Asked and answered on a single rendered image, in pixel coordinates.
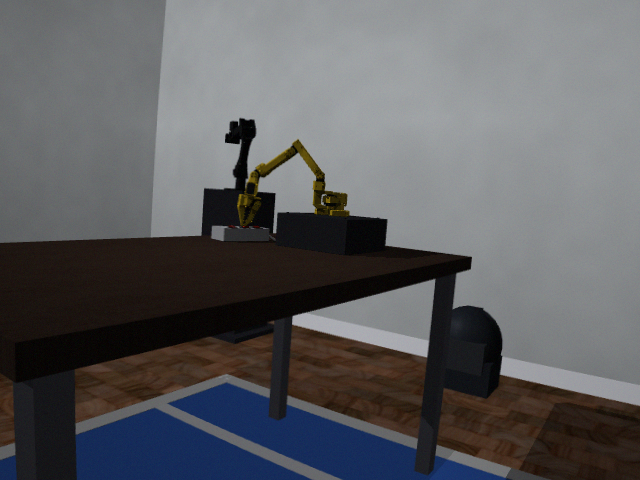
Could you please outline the white power strip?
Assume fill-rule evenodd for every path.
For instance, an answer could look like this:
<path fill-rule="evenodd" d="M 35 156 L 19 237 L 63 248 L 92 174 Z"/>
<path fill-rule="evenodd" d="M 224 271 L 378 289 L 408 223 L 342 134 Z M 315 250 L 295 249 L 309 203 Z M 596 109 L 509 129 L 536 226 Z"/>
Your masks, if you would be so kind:
<path fill-rule="evenodd" d="M 221 228 L 219 228 L 221 227 Z M 253 227 L 253 228 L 252 228 Z M 269 238 L 276 242 L 269 235 L 270 229 L 259 226 L 212 226 L 211 239 L 227 241 L 269 241 Z"/>

